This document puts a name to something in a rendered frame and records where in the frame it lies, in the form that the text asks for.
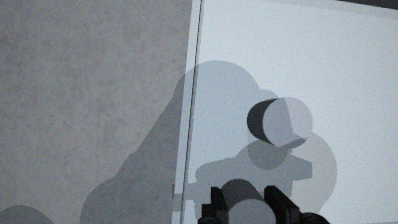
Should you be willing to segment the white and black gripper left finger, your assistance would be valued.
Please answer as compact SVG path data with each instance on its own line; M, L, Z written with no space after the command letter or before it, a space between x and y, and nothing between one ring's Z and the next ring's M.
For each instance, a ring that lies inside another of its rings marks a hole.
M229 224L229 212L218 187L211 187L211 204L202 204L202 217L198 224Z

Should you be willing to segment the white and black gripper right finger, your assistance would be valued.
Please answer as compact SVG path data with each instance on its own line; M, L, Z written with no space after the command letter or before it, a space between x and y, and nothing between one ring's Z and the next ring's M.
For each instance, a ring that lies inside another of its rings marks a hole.
M264 200L273 210L276 224L330 224L319 214L302 213L300 208L275 185L264 188Z

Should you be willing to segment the grey cylinder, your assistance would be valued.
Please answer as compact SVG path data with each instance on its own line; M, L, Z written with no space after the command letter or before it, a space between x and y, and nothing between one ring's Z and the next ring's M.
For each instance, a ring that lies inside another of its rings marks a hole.
M248 112L247 127L257 139L282 149L293 149L311 135L313 117L304 102L283 97L255 104Z
M229 224L276 224L273 210L247 180L232 179L222 186Z

